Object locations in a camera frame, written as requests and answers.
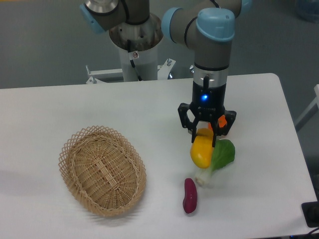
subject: toy vegetable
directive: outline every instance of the toy vegetable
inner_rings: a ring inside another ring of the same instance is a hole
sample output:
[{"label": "toy vegetable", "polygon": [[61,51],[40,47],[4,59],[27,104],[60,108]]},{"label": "toy vegetable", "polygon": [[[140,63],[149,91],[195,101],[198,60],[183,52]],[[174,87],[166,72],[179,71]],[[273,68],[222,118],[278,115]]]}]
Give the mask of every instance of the toy vegetable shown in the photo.
[{"label": "toy vegetable", "polygon": [[201,169],[195,174],[195,181],[204,186],[209,183],[212,173],[233,162],[235,159],[235,146],[228,139],[217,140],[211,157],[210,167]]}]

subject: metal bracket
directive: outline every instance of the metal bracket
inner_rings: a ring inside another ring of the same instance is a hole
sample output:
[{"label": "metal bracket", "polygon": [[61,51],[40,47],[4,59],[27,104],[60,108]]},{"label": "metal bracket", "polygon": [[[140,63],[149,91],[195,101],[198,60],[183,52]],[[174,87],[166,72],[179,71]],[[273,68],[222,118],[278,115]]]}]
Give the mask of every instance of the metal bracket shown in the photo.
[{"label": "metal bracket", "polygon": [[[159,65],[158,80],[172,79],[170,71],[172,70],[175,63],[176,61],[168,58],[163,65]],[[89,77],[86,84],[107,83],[108,79],[110,78],[123,77],[122,69],[90,71],[88,65],[86,65],[85,67]]]},{"label": "metal bracket", "polygon": [[316,98],[306,107],[295,121],[295,129],[298,132],[319,110],[319,85],[315,86]]}]

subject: black cable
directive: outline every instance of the black cable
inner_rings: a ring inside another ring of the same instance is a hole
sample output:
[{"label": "black cable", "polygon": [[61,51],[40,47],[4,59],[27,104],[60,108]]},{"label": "black cable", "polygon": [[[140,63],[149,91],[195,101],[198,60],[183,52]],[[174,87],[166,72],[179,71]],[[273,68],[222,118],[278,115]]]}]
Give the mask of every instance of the black cable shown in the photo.
[{"label": "black cable", "polygon": [[210,0],[210,1],[215,5],[216,8],[220,8],[220,6],[218,5],[218,3],[215,0]]},{"label": "black cable", "polygon": [[[131,41],[128,40],[128,53],[130,53],[130,52],[131,52]],[[139,73],[139,71],[134,63],[134,60],[130,60],[130,63],[131,63],[131,66],[133,67],[133,69],[135,70],[135,73],[136,73],[138,80],[143,81],[143,79],[141,78],[140,73]]]},{"label": "black cable", "polygon": [[314,232],[316,232],[316,231],[318,231],[318,230],[319,230],[319,228],[313,229],[312,231],[310,231],[310,232],[308,233],[308,235],[310,236],[312,233],[314,233]]}]

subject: wicker basket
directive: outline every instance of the wicker basket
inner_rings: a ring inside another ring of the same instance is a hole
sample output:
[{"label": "wicker basket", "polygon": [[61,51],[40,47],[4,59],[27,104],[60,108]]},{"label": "wicker basket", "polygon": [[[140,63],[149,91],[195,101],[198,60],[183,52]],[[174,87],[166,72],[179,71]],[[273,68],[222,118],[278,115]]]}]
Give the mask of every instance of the wicker basket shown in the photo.
[{"label": "wicker basket", "polygon": [[94,214],[126,212],[143,194],[143,162],[127,139],[111,128],[93,126],[72,135],[59,161],[69,191]]}]

